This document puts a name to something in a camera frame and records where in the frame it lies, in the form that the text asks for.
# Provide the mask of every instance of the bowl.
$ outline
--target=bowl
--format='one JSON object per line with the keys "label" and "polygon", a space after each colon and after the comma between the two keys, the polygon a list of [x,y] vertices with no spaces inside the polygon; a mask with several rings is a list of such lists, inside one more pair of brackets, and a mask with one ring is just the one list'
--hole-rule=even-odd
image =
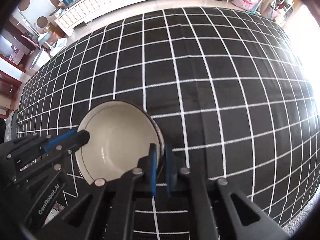
{"label": "bowl", "polygon": [[120,178],[135,168],[156,144],[158,171],[164,155],[164,140],[156,123],[143,110],[124,101],[108,101],[93,108],[78,131],[90,133],[89,142],[76,152],[79,170],[91,184],[96,179]]}

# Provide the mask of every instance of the silver bolt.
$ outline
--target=silver bolt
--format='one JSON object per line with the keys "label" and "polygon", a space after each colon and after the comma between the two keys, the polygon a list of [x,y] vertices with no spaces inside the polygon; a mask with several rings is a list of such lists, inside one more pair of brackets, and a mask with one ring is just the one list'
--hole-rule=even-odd
{"label": "silver bolt", "polygon": [[180,173],[183,175],[188,175],[190,173],[190,169],[187,167],[183,167],[180,169]]}
{"label": "silver bolt", "polygon": [[53,166],[53,168],[56,170],[56,171],[59,171],[59,170],[61,170],[61,164],[55,164],[54,166]]}
{"label": "silver bolt", "polygon": [[142,169],[140,169],[140,168],[133,168],[133,169],[132,169],[132,173],[133,173],[134,175],[139,175],[139,174],[142,173]]}
{"label": "silver bolt", "polygon": [[218,184],[221,186],[225,186],[228,184],[228,181],[225,178],[220,178],[220,179],[218,179]]}
{"label": "silver bolt", "polygon": [[95,181],[94,181],[94,184],[97,186],[97,187],[101,187],[101,186],[103,186],[104,184],[106,183],[106,181],[104,180],[104,179],[96,179]]}

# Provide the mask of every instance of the plastic bag of food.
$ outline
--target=plastic bag of food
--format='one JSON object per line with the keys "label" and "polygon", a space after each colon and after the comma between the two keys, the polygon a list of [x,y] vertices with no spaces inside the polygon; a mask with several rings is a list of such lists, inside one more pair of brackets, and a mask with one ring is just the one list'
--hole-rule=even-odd
{"label": "plastic bag of food", "polygon": [[260,0],[233,0],[232,3],[247,11],[253,11],[254,7],[259,3]]}

